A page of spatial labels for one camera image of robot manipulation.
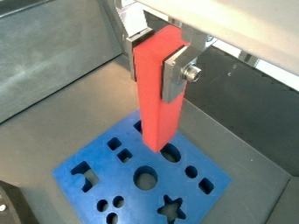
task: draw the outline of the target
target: small square hole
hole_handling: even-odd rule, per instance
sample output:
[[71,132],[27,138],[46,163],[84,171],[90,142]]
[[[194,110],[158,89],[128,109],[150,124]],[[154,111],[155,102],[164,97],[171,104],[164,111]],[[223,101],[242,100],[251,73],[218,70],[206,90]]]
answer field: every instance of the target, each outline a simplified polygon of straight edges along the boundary
[[119,139],[116,137],[114,137],[108,142],[107,142],[107,146],[108,148],[114,151],[119,146],[122,145],[122,142],[119,141]]
[[123,149],[116,155],[123,163],[126,163],[132,157],[132,153],[128,149]]
[[214,190],[214,184],[205,178],[199,183],[199,188],[206,194],[211,194]]
[[142,125],[142,121],[139,121],[134,126],[135,126],[135,129],[140,132],[140,134],[143,134],[143,125]]

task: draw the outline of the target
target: blue shape sorter board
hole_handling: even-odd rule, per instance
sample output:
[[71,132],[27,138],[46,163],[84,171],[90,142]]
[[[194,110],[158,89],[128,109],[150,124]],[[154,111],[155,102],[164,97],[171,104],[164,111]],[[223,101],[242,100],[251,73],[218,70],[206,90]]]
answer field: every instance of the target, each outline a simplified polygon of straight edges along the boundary
[[178,132],[162,152],[134,112],[54,170],[84,224],[198,224],[230,177]]

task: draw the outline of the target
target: gray floor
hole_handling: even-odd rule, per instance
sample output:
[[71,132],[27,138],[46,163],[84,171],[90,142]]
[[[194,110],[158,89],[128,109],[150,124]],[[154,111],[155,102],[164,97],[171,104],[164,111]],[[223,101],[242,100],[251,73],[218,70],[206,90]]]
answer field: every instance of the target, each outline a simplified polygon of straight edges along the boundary
[[[80,223],[52,169],[138,108],[122,56],[0,125],[0,179],[23,189],[42,224]],[[187,101],[180,131],[233,177],[205,224],[266,223],[290,175]]]

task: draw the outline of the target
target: round hole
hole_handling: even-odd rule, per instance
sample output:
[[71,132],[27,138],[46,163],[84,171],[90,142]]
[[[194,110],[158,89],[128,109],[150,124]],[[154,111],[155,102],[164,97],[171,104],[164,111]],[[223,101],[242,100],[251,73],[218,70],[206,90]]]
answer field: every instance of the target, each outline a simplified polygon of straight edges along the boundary
[[198,169],[192,165],[186,168],[184,172],[188,178],[195,179],[198,177]]
[[120,208],[124,205],[124,198],[122,196],[116,196],[114,198],[114,206]]
[[118,224],[118,215],[115,213],[107,216],[107,224]]
[[108,210],[108,202],[102,199],[99,202],[98,202],[98,210],[100,212],[106,212]]
[[163,157],[172,163],[178,163],[182,160],[182,153],[178,148],[168,143],[162,149]]
[[151,190],[158,182],[156,171],[150,166],[142,166],[135,171],[135,186],[144,191]]

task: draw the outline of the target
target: screw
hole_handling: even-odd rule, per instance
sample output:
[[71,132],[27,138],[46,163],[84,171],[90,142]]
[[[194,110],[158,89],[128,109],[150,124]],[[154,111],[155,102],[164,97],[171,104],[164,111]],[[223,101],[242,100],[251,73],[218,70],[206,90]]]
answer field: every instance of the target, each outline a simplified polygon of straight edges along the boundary
[[200,69],[194,65],[190,64],[182,72],[183,79],[187,80],[190,83],[194,83],[200,78]]
[[0,212],[3,212],[6,210],[6,205],[0,206]]

